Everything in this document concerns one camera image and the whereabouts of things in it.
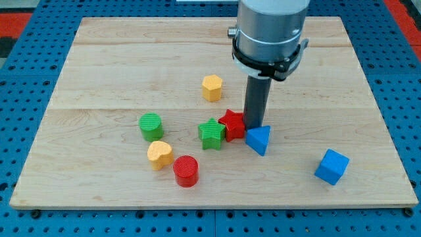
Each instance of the green star block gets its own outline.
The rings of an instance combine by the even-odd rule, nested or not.
[[[162,138],[164,130],[159,115],[156,113],[146,113],[139,119],[139,127],[143,138],[148,142],[154,142]]]
[[[225,125],[211,118],[208,122],[199,124],[199,138],[202,140],[202,149],[220,150],[221,141],[225,138]]]

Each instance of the red cylinder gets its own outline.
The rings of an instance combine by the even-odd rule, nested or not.
[[[183,155],[176,159],[173,165],[176,182],[184,188],[192,187],[199,179],[199,164],[196,159],[189,155]]]

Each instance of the yellow hexagonal block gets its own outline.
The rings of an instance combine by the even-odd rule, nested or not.
[[[147,150],[147,158],[154,171],[159,171],[165,165],[174,162],[174,154],[170,144],[161,141],[151,143]]]
[[[202,82],[203,97],[210,101],[218,101],[221,99],[222,79],[217,75],[206,76]]]

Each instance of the wood grain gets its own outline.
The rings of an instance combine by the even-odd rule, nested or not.
[[[85,18],[14,189],[17,209],[326,209],[418,200],[340,18],[309,17],[297,71],[273,83],[265,157],[243,140],[201,149],[197,126],[241,111],[246,75],[230,56],[234,18]],[[222,99],[201,97],[204,76]],[[162,141],[192,155],[199,183],[155,172],[137,121],[161,116]],[[327,148],[351,159],[331,186],[313,175]]]

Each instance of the metal cylinder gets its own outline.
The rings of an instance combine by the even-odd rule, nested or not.
[[[239,0],[237,48],[250,59],[276,63],[297,48],[310,0]]]
[[[270,78],[263,80],[248,76],[243,114],[246,130],[262,126],[271,81]]]

